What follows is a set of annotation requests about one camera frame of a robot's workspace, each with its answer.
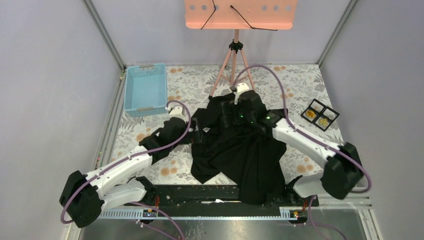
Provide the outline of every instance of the black cloth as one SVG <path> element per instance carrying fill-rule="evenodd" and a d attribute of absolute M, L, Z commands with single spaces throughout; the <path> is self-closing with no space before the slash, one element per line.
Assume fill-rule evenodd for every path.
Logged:
<path fill-rule="evenodd" d="M 265 136 L 248 123 L 220 127 L 219 104 L 234 96 L 230 93 L 213 97 L 206 109 L 199 108 L 194 113 L 199 130 L 210 129 L 202 131 L 201 142 L 191 146 L 191 174 L 203 184 L 223 172 L 240 187 L 240 201 L 262 204 L 270 197 L 280 196 L 285 189 L 279 160 L 286 152 L 286 144 Z"/>

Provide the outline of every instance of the pink music stand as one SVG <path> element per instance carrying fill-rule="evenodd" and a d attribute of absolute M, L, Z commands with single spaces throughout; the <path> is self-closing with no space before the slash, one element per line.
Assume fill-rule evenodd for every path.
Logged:
<path fill-rule="evenodd" d="M 243 44 L 239 42 L 240 29 L 288 30 L 293 26 L 298 0 L 184 0 L 185 24 L 191 29 L 234 29 L 234 39 L 219 71 L 210 96 L 221 78 L 232 85 L 236 73 L 237 53 L 240 50 L 244 65 L 248 66 Z M 232 54 L 230 77 L 222 76 Z M 252 89 L 255 85 L 250 71 L 247 76 Z"/>

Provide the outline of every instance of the blue plastic basket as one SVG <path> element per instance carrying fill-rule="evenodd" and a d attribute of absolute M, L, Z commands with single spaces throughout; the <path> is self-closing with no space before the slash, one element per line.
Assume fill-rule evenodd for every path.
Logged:
<path fill-rule="evenodd" d="M 126 69 L 124 110 L 131 117 L 167 113 L 165 64 L 130 66 Z"/>

